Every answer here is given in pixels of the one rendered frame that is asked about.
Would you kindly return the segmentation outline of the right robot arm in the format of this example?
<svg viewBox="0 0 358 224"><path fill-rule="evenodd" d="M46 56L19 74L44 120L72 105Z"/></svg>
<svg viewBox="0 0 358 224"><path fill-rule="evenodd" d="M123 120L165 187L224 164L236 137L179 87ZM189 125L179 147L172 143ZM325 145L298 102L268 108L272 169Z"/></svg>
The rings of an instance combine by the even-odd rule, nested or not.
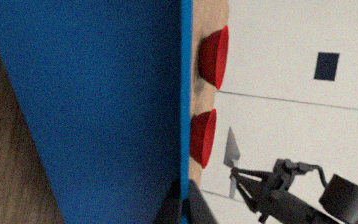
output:
<svg viewBox="0 0 358 224"><path fill-rule="evenodd" d="M299 165L291 159L277 158L272 172L278 175L275 181L279 183L283 173L290 176L291 169L299 169ZM318 203L328 214L344 224L358 224L358 185L333 174ZM312 218L305 216L304 220L309 224L341 224L325 213L315 209Z"/></svg>

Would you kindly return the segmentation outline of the grey metal scoop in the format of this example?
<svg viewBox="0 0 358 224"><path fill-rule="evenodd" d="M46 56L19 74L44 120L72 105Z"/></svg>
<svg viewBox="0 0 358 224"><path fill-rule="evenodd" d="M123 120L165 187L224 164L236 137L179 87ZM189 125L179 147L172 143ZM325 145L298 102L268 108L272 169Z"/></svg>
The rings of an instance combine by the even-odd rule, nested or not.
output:
<svg viewBox="0 0 358 224"><path fill-rule="evenodd" d="M228 133L228 139L227 139L227 144L226 144L226 150L225 150L225 156L224 156L223 164L226 165L227 167L231 168L231 169L232 169L232 167L237 167L238 168L238 162L239 162L240 155L241 154L240 154L238 145L236 143L232 128L230 126L229 127L229 133ZM232 182L231 182L231 185L230 185L231 190L230 190L229 197L234 198L235 197L237 180L233 175L231 177L231 180L232 180Z"/></svg>

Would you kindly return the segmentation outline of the blue box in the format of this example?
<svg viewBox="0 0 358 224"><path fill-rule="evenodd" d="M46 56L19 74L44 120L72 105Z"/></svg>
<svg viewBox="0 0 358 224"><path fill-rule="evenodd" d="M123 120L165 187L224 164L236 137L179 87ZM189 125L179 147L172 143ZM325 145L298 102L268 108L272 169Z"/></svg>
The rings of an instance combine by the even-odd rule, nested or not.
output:
<svg viewBox="0 0 358 224"><path fill-rule="evenodd" d="M187 224L193 0L0 0L0 56L65 224Z"/></svg>

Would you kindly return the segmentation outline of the red bowl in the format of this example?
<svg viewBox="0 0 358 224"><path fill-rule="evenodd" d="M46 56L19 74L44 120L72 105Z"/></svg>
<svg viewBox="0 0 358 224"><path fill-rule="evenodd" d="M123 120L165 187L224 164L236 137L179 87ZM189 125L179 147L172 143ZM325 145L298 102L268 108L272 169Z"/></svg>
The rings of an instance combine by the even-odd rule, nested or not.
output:
<svg viewBox="0 0 358 224"><path fill-rule="evenodd" d="M209 34L202 42L199 52L198 68L202 78L219 90L226 69L229 45L229 30L225 25Z"/></svg>
<svg viewBox="0 0 358 224"><path fill-rule="evenodd" d="M216 120L216 109L212 109L197 115L190 122L189 155L202 169L206 168L211 155Z"/></svg>

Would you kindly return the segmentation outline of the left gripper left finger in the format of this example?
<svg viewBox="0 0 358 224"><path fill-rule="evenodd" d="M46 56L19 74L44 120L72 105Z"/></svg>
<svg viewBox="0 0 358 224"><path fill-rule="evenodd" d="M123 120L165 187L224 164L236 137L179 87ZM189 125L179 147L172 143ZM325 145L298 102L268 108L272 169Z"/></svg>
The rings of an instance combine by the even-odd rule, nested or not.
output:
<svg viewBox="0 0 358 224"><path fill-rule="evenodd" d="M152 224L181 224L181 179L175 179Z"/></svg>

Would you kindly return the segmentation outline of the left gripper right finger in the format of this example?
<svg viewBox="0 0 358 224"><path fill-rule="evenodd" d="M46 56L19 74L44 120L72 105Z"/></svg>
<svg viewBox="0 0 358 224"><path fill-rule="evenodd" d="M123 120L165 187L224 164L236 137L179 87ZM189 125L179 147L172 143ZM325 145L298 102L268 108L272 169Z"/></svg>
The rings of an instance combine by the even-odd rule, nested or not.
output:
<svg viewBox="0 0 358 224"><path fill-rule="evenodd" d="M219 224L193 179L188 179L187 224Z"/></svg>

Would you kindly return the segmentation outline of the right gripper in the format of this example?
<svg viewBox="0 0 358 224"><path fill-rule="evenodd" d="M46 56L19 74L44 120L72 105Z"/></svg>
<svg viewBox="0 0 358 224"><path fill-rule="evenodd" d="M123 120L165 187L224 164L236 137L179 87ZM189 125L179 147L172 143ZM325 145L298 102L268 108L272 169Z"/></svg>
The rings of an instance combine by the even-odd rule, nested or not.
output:
<svg viewBox="0 0 358 224"><path fill-rule="evenodd" d="M288 191L295 180L295 176L305 176L308 172L307 163L299 161L296 164L299 165L299 169L292 168L290 176L283 173L279 183L275 181L278 175L270 171L248 170L237 167L233 167L230 170L231 175L229 178L231 180L232 175L236 178L236 188L249 210L255 215L258 211L262 213L258 219L261 224L265 224L269 215L282 224L309 224L304 218L307 216L311 219L315 207ZM239 173L262 180L258 181Z"/></svg>

